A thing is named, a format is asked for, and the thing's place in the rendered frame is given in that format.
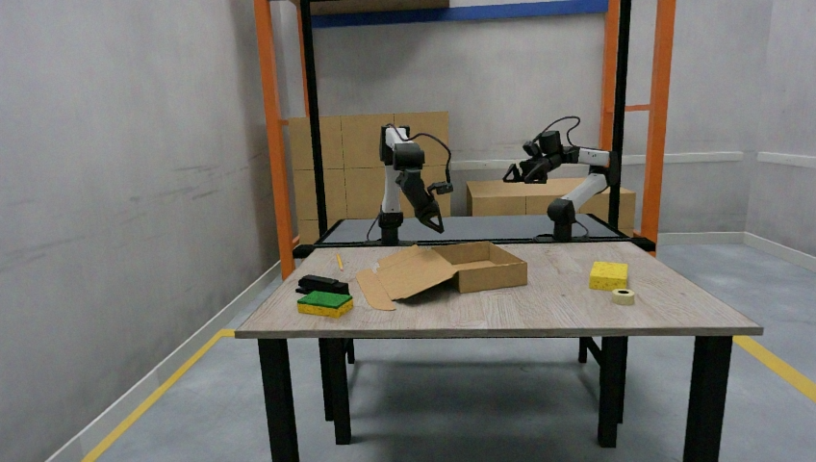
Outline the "black stapler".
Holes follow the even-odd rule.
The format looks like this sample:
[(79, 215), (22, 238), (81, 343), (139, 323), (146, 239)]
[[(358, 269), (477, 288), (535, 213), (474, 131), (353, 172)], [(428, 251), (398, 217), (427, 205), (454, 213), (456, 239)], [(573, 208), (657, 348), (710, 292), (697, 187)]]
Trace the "black stapler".
[(295, 289), (296, 293), (308, 295), (313, 291), (350, 295), (348, 283), (339, 282), (337, 279), (327, 278), (308, 274), (298, 280), (300, 288)]

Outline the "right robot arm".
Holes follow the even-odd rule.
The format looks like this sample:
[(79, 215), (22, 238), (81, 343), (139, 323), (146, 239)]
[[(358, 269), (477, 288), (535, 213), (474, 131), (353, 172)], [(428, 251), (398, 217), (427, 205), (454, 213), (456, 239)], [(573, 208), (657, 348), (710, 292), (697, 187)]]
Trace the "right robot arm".
[(385, 194), (378, 213), (381, 241), (364, 241), (363, 247), (412, 246), (417, 241), (398, 240), (398, 227), (403, 223), (399, 188), (412, 197), (423, 194), (425, 184), (421, 169), (425, 164), (425, 152), (417, 142), (403, 141), (394, 128), (381, 126), (379, 156), (386, 170)]

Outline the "beige tape roll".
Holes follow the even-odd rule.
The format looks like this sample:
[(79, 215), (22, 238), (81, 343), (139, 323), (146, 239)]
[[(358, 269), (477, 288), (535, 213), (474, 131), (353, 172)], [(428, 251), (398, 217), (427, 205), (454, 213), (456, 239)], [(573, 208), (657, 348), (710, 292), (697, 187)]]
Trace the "beige tape roll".
[(634, 303), (634, 292), (626, 289), (615, 289), (612, 291), (612, 302), (619, 305), (632, 305)]

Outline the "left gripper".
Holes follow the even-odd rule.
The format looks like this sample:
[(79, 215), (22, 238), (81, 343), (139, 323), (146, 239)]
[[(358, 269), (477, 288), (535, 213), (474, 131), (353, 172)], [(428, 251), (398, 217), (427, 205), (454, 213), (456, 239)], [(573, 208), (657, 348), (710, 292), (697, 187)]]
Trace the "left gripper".
[[(516, 163), (513, 163), (508, 168), (507, 172), (503, 176), (503, 182), (524, 182), (525, 184), (546, 184), (548, 180), (547, 173), (551, 171), (552, 165), (549, 163), (549, 158), (543, 158), (543, 152), (540, 149), (537, 143), (534, 143), (538, 149), (538, 153), (532, 158), (527, 159), (526, 161), (519, 162), (520, 167), (522, 168), (522, 175), (520, 175), (519, 169), (516, 166)], [(508, 175), (513, 171), (514, 178), (513, 179), (506, 179)], [(535, 181), (538, 180), (538, 181)]]

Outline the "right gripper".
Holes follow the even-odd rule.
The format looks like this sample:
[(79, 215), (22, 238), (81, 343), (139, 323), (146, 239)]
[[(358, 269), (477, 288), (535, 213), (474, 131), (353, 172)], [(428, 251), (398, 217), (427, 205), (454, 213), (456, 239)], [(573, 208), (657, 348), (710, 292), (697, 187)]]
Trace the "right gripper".
[[(424, 190), (423, 194), (418, 197), (412, 197), (406, 194), (406, 197), (415, 208), (415, 217), (419, 220), (419, 222), (437, 231), (440, 234), (445, 232), (445, 229), (442, 221), (439, 203), (437, 200), (435, 200), (435, 194), (432, 191), (434, 191), (435, 189), (442, 188), (443, 184), (446, 184), (446, 181), (439, 183), (434, 182), (431, 186), (427, 188), (427, 191)], [(438, 216), (440, 225), (431, 220), (431, 218), (436, 216)]]

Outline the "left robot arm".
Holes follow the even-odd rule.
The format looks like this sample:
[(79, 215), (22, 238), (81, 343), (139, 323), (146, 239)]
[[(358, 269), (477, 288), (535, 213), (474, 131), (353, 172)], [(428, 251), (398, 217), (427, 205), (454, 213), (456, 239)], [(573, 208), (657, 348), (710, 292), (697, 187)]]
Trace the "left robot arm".
[[(572, 237), (575, 213), (594, 194), (616, 185), (620, 178), (617, 151), (599, 151), (576, 146), (563, 146), (558, 130), (549, 130), (539, 138), (539, 146), (549, 158), (551, 170), (561, 164), (590, 165), (588, 177), (567, 195), (548, 205), (548, 217), (555, 221), (552, 237), (533, 237), (536, 244), (592, 243), (588, 237)], [(609, 167), (606, 167), (608, 165)], [(591, 166), (592, 165), (592, 166)]]

